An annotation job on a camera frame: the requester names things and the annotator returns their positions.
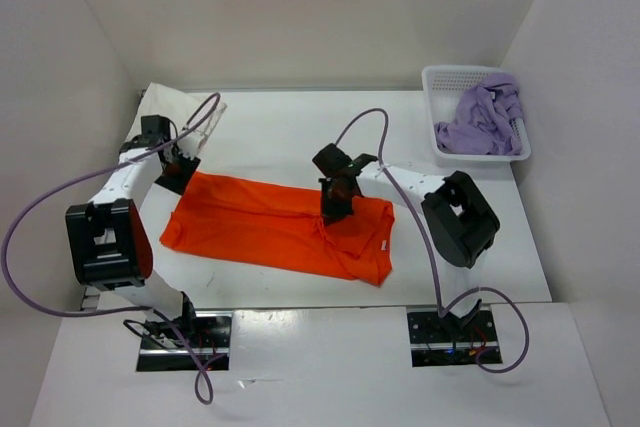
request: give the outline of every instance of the white table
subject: white table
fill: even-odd
[[[139,339],[124,315],[65,319],[31,427],[608,426],[568,306],[521,307],[529,356],[497,376],[412,368],[404,308],[237,311],[211,406],[193,395],[195,372],[135,372]],[[522,328],[510,307],[493,312],[511,362]]]
[[[419,92],[229,93],[201,170],[318,188],[313,155],[359,111],[391,115],[386,160],[424,173],[436,167]],[[375,152],[381,119],[357,125],[343,147]],[[509,167],[469,172],[502,229],[485,284],[522,304],[531,329],[529,356],[515,372],[477,367],[412,368],[406,309],[433,304],[424,246],[404,208],[396,208],[394,272],[375,288],[284,270],[201,259],[157,243],[178,198],[154,188],[142,206],[156,268],[200,308],[391,306],[368,309],[237,310],[230,370],[215,372],[216,400],[198,404],[194,372],[136,373],[139,340],[127,315],[64,319],[31,427],[64,425],[219,425],[442,427],[608,425],[568,306],[551,304],[540,261]],[[100,307],[124,305],[105,294]],[[505,362],[522,348],[509,306],[493,305]],[[140,313],[128,317],[143,319]]]
[[[421,92],[229,92],[229,105],[203,151],[200,170],[295,187],[320,189],[311,159],[356,114],[383,107],[391,117],[385,160],[427,174],[435,165]],[[341,148],[351,156],[375,154],[382,117],[356,124]],[[501,222],[488,252],[484,284],[518,302],[547,302],[549,289],[522,202],[508,165],[468,170]],[[344,307],[434,304],[433,280],[418,230],[406,208],[395,208],[393,272],[380,287],[271,267],[198,258],[159,244],[179,198],[154,187],[141,208],[155,268],[197,308]],[[499,302],[498,297],[483,296]]]

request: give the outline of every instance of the white wall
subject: white wall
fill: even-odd
[[[533,154],[514,165],[556,300],[614,426],[640,402],[640,0],[535,0],[504,60]]]
[[[138,87],[420,85],[497,65],[532,0],[89,0]]]
[[[0,233],[21,206],[104,166],[135,112],[136,93],[85,0],[0,0]],[[42,303],[79,305],[64,212],[95,189],[51,199],[10,249],[15,280]],[[59,321],[27,310],[0,281],[0,424],[25,426]]]

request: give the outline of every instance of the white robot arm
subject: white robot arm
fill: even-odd
[[[225,108],[220,103],[215,121],[210,118],[204,127],[171,147],[117,170],[88,203],[67,210],[69,245],[76,278],[82,285],[113,291],[133,305],[152,307],[181,330],[191,330],[193,305],[186,294],[170,287],[153,271],[153,253],[137,206],[142,205],[154,183],[184,193],[200,163],[197,155]],[[170,141],[170,126],[171,121],[160,115],[142,117],[141,134],[122,146],[119,164]],[[162,323],[151,310],[145,315],[150,322]]]
[[[443,177],[385,165],[398,184],[395,186],[377,160],[369,154],[351,159],[335,144],[327,145],[314,157],[314,164],[325,175],[320,179],[325,223],[353,214],[354,195],[378,197],[401,206],[409,201],[423,213],[433,244],[445,261],[438,269],[447,277],[445,305],[479,287],[486,251],[493,245],[500,222],[471,178],[459,171]],[[453,320],[470,320],[480,307],[479,300],[474,294],[458,302],[451,309]]]

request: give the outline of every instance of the white plastic basket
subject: white plastic basket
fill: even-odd
[[[438,148],[433,126],[438,122],[451,122],[455,117],[456,107],[462,94],[494,72],[504,71],[476,65],[436,65],[426,67],[422,71],[429,139],[438,165],[475,164],[477,162],[482,162],[484,165],[487,163],[504,164],[515,160],[525,160],[531,155],[531,146],[522,119],[511,121],[513,130],[522,142],[520,155],[464,155],[445,152]]]

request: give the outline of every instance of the purple cable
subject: purple cable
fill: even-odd
[[[196,122],[193,125],[193,127],[190,127],[189,125],[190,125],[191,121],[194,119],[194,117],[213,98],[215,98],[215,102],[213,103],[213,105],[211,106],[209,111],[198,122]],[[16,285],[16,283],[13,280],[13,278],[11,277],[11,273],[9,272],[9,263],[8,263],[7,259],[8,259],[8,252],[9,252],[9,243],[11,242],[11,238],[12,238],[13,234],[15,233],[16,229],[18,228],[18,225],[20,224],[20,222],[22,222],[22,220],[26,217],[26,215],[29,212],[31,212],[37,205],[39,205],[40,203],[42,203],[43,201],[45,201],[49,197],[57,194],[58,192],[66,189],[68,187],[71,187],[73,185],[79,184],[81,182],[84,182],[85,180],[89,180],[89,179],[92,179],[94,177],[99,177],[99,176],[104,175],[104,174],[110,174],[110,173],[116,172],[117,170],[120,170],[120,169],[122,169],[124,167],[127,167],[127,166],[129,166],[129,165],[131,165],[131,164],[133,164],[135,162],[139,162],[140,160],[142,160],[142,159],[144,159],[146,157],[149,157],[150,155],[157,154],[158,152],[163,151],[164,149],[166,149],[168,147],[171,147],[175,143],[177,143],[180,140],[184,139],[187,135],[191,134],[194,130],[196,130],[198,127],[200,127],[204,123],[205,120],[207,120],[209,117],[211,117],[213,115],[213,113],[215,112],[216,108],[218,107],[219,103],[220,103],[220,94],[218,92],[211,94],[209,97],[207,97],[202,102],[202,104],[200,104],[200,106],[198,107],[196,112],[189,118],[189,120],[187,121],[187,126],[189,126],[189,127],[186,130],[184,130],[177,137],[175,137],[175,138],[169,140],[168,142],[165,142],[164,144],[161,144],[161,145],[159,145],[159,146],[157,146],[157,147],[155,147],[155,148],[153,148],[151,150],[148,150],[148,151],[144,152],[143,154],[140,154],[140,155],[138,155],[138,156],[126,161],[126,162],[122,162],[121,164],[117,164],[117,165],[115,165],[113,167],[107,167],[106,169],[101,169],[101,170],[98,170],[96,172],[83,175],[83,176],[78,177],[76,179],[69,180],[69,181],[59,185],[58,187],[55,187],[55,188],[51,189],[50,191],[45,192],[44,194],[42,194],[39,197],[37,197],[35,200],[30,202],[24,209],[22,209],[22,211],[16,216],[16,218],[13,220],[13,222],[11,222],[11,224],[9,225],[9,229],[7,230],[7,233],[5,234],[4,239],[2,241],[2,249],[0,250],[0,264],[2,265],[2,275],[4,276],[5,280],[7,281],[7,284],[9,285],[9,288],[11,289],[11,291],[20,300],[22,300],[25,304],[27,304],[29,307],[31,307],[32,309],[35,309],[38,312],[41,312],[43,314],[52,315],[54,317],[66,317],[66,318],[69,318],[69,317],[98,317],[98,316],[101,316],[101,315],[117,314],[117,313],[120,313],[120,312],[139,312],[139,311],[150,311],[150,310],[153,311],[153,313],[155,313],[158,317],[160,317],[162,320],[164,320],[167,323],[167,325],[171,328],[171,330],[173,330],[173,332],[176,334],[178,339],[183,343],[183,345],[187,349],[187,352],[191,356],[191,359],[193,360],[193,362],[196,364],[196,367],[198,368],[198,375],[202,375],[204,377],[205,382],[207,384],[207,390],[209,391],[209,399],[204,399],[200,395],[197,381],[196,381],[196,386],[195,386],[195,393],[196,393],[196,397],[198,398],[198,400],[200,402],[202,402],[203,404],[207,404],[207,405],[210,404],[211,402],[213,402],[213,386],[211,384],[211,380],[209,379],[209,376],[207,375],[207,370],[204,368],[204,366],[200,362],[200,359],[198,359],[198,356],[195,354],[193,349],[189,346],[189,343],[187,342],[187,339],[184,337],[184,335],[182,335],[182,333],[173,324],[173,322],[171,322],[169,320],[169,318],[166,317],[164,314],[162,314],[161,312],[158,312],[157,310],[155,310],[155,309],[153,309],[151,307],[145,307],[145,306],[120,307],[118,309],[97,310],[95,312],[65,312],[65,311],[61,311],[61,310],[50,309],[48,307],[40,305],[37,302],[31,300],[29,297],[27,297],[20,290],[20,288]]]
[[[226,355],[227,355],[227,354],[216,354],[216,353],[215,353],[215,351],[214,351],[213,357],[211,357],[209,360],[207,360],[207,361],[204,363],[204,365],[202,366],[202,368],[204,369],[204,371],[205,371],[205,372],[207,372],[207,369],[209,368],[209,366],[210,366],[211,364],[213,364],[216,360],[221,359],[222,357],[224,357],[224,356],[226,356]],[[198,394],[199,394],[199,390],[200,390],[200,389],[198,388],[198,382],[200,382],[200,377],[203,377],[203,376],[204,376],[204,380],[205,380],[205,382],[206,382],[207,384],[210,384],[210,383],[211,383],[211,379],[209,379],[209,376],[208,376],[208,375],[206,375],[206,374],[203,374],[201,370],[198,370],[198,373],[196,374],[196,380],[195,380],[195,382],[193,383],[193,389],[195,390],[196,395],[198,395]],[[210,404],[210,403],[211,403],[211,401],[208,401],[208,402],[207,402],[207,401],[201,400],[201,399],[200,399],[200,397],[198,397],[198,400],[200,400],[200,402],[202,402],[202,403],[203,403],[203,404],[205,404],[205,405],[208,405],[208,404]]]
[[[516,359],[516,361],[513,364],[511,364],[511,365],[509,365],[507,367],[504,367],[502,369],[489,369],[489,368],[485,367],[483,364],[480,363],[480,358],[485,353],[487,353],[489,350],[495,350],[495,347],[490,347],[488,349],[482,350],[481,352],[478,352],[475,355],[474,360],[475,360],[476,364],[478,365],[478,367],[480,367],[482,370],[484,370],[486,372],[491,372],[492,374],[504,374],[506,372],[511,372],[512,370],[517,368],[522,363],[524,358],[527,356],[527,353],[529,352],[529,341],[530,341],[530,338],[529,338],[529,326],[527,325],[527,321],[524,318],[524,316],[522,315],[522,312],[520,311],[518,306],[509,297],[507,297],[505,294],[503,294],[499,290],[494,289],[493,287],[476,287],[476,288],[473,288],[473,289],[469,289],[466,292],[463,292],[462,294],[460,294],[455,299],[453,299],[453,301],[447,307],[444,307],[444,305],[442,304],[442,289],[440,287],[440,276],[438,275],[438,267],[436,265],[436,258],[435,258],[435,255],[433,254],[433,247],[431,246],[431,241],[429,240],[429,235],[427,234],[427,230],[425,229],[424,224],[423,224],[422,220],[420,219],[420,214],[418,214],[416,209],[413,207],[413,204],[411,203],[411,200],[409,199],[407,194],[402,190],[402,187],[400,187],[400,184],[398,184],[398,182],[393,177],[391,172],[389,172],[389,170],[387,170],[386,166],[384,165],[384,160],[382,158],[382,153],[383,153],[383,150],[384,150],[384,143],[387,140],[387,132],[389,131],[389,114],[387,113],[387,111],[384,110],[384,109],[381,109],[379,107],[375,107],[375,108],[368,109],[368,110],[365,110],[363,112],[360,112],[342,130],[342,132],[338,136],[337,140],[335,141],[335,144],[338,145],[340,143],[342,138],[349,131],[349,129],[353,126],[353,124],[355,124],[361,117],[364,117],[365,115],[371,114],[373,112],[380,112],[384,116],[384,127],[382,129],[382,135],[380,136],[380,143],[378,144],[378,163],[379,163],[380,168],[382,169],[382,172],[384,173],[384,175],[387,177],[387,179],[389,179],[389,182],[391,182],[393,187],[398,191],[398,194],[400,194],[400,197],[402,197],[402,200],[404,201],[405,205],[409,209],[409,212],[411,213],[411,216],[413,217],[413,220],[415,221],[416,225],[418,226],[418,230],[420,231],[420,235],[422,237],[424,245],[427,248],[427,253],[429,254],[429,264],[431,266],[431,273],[433,275],[433,287],[434,287],[434,290],[435,290],[435,293],[436,293],[436,307],[438,309],[438,316],[440,318],[443,318],[462,299],[464,299],[465,297],[467,297],[469,295],[472,295],[472,294],[475,294],[477,292],[480,292],[480,291],[492,292],[492,293],[502,297],[505,300],[505,302],[507,302],[507,304],[509,304],[513,308],[513,310],[517,314],[518,318],[520,319],[520,322],[522,322],[522,327],[524,329],[524,347],[522,349],[522,353],[520,354],[520,356]]]

